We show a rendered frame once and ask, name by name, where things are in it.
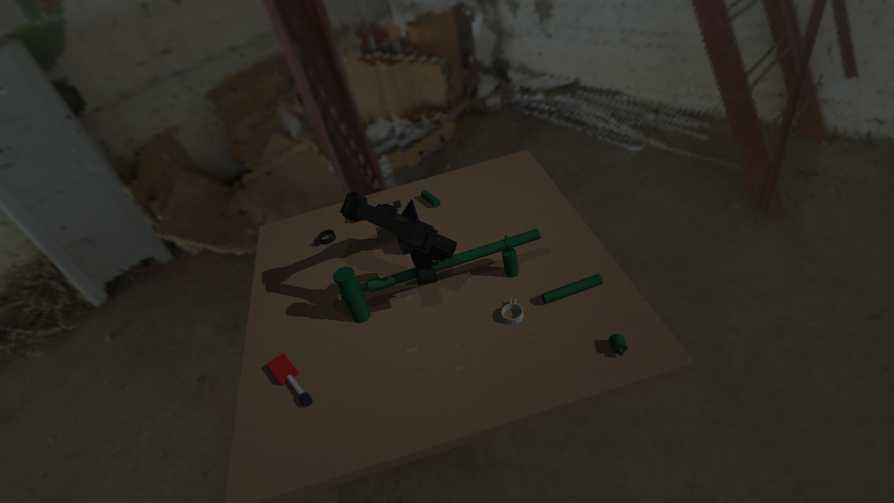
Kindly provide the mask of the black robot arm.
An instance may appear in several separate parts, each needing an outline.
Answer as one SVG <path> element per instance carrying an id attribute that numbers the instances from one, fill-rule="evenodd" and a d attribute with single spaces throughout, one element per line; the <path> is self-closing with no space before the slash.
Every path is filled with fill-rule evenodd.
<path id="1" fill-rule="evenodd" d="M 347 193 L 339 212 L 344 213 L 342 216 L 345 219 L 356 222 L 367 220 L 374 225 L 392 231 L 398 235 L 400 241 L 406 243 L 406 246 L 419 249 L 425 254 L 429 254 L 429 249 L 431 249 L 433 254 L 429 255 L 429 263 L 433 260 L 444 261 L 445 258 L 450 260 L 457 247 L 456 241 L 437 235 L 438 231 L 433 226 L 427 225 L 423 221 L 411 222 L 408 214 L 406 216 L 398 214 L 398 207 L 390 204 L 378 204 L 376 207 L 368 205 L 367 198 L 357 192 Z"/>

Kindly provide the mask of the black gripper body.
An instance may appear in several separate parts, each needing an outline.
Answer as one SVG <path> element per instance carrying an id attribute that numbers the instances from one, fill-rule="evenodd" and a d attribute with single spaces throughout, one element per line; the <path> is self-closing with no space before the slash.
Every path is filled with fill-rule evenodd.
<path id="1" fill-rule="evenodd" d="M 419 267 L 419 270 L 416 271 L 416 282 L 418 282 L 418 284 L 436 283 L 437 272 L 432 265 L 429 264 L 429 255 L 433 254 L 433 251 L 429 249 L 429 254 L 425 254 L 425 252 L 419 251 L 419 249 L 412 248 L 412 254 L 414 262 L 417 263 Z"/>

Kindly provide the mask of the grey metal band with two small prongs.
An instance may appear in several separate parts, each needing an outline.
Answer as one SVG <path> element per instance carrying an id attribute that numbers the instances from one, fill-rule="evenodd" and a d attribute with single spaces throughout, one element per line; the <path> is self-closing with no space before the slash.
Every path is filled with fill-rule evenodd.
<path id="1" fill-rule="evenodd" d="M 504 313 L 506 311 L 510 311 L 510 309 L 517 309 L 518 311 L 521 311 L 522 313 L 521 313 L 520 317 L 518 317 L 516 319 L 507 319 L 506 317 L 504 317 Z M 502 315 L 502 319 L 504 320 L 504 322 L 511 324 L 511 325 L 520 323 L 524 317 L 522 307 L 520 305 L 516 305 L 516 298 L 515 298 L 515 303 L 512 303 L 512 299 L 511 299 L 511 304 L 505 305 L 504 308 L 502 308 L 501 315 Z"/>

